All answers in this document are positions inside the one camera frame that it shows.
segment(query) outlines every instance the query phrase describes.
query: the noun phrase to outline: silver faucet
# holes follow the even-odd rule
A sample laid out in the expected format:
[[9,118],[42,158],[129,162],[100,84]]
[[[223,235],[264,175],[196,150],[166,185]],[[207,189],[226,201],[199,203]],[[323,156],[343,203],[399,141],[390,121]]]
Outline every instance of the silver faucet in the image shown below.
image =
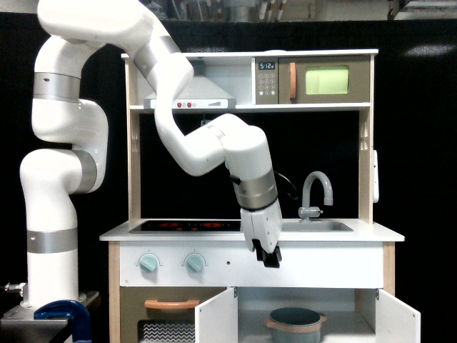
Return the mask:
[[323,186],[324,198],[323,204],[327,206],[333,205],[333,190],[328,177],[321,171],[313,171],[305,180],[303,185],[303,197],[301,200],[301,207],[298,209],[298,215],[302,221],[308,221],[309,218],[317,218],[323,213],[318,207],[309,206],[309,197],[311,193],[311,185],[315,179],[319,179]]

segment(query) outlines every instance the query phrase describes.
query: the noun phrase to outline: range hood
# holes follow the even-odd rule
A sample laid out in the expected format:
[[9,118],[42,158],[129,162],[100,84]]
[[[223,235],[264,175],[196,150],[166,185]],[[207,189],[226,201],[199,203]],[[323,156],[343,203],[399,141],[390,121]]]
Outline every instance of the range hood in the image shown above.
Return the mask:
[[[194,77],[191,83],[178,95],[173,103],[173,109],[234,109],[236,99],[217,84],[204,76],[203,61],[192,61]],[[144,98],[144,108],[156,107],[156,93]]]

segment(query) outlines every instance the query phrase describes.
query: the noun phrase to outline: digital clock display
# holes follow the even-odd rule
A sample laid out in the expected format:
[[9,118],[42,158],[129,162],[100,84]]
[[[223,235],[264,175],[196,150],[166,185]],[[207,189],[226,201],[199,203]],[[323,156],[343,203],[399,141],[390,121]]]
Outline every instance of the digital clock display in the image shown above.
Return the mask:
[[258,70],[274,70],[275,62],[260,62],[258,64]]

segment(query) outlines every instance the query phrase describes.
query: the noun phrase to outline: orange microwave handle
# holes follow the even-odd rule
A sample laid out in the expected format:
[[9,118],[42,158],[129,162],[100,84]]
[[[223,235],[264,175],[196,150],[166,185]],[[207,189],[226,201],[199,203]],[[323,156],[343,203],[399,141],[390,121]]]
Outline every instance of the orange microwave handle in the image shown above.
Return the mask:
[[295,99],[297,95],[297,71],[295,62],[290,63],[291,65],[291,99]]
[[200,300],[188,300],[186,302],[160,302],[158,300],[146,300],[144,306],[147,309],[193,309],[200,304]]

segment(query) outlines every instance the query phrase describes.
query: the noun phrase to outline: mint green knob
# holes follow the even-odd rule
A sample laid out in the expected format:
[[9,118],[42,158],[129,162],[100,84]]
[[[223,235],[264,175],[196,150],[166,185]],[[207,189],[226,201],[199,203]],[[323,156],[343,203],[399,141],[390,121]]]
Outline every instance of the mint green knob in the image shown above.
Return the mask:
[[140,257],[139,260],[140,268],[147,273],[153,272],[159,265],[159,260],[154,254],[145,254]]
[[186,257],[184,264],[190,272],[198,273],[203,269],[205,260],[200,254],[190,254]]

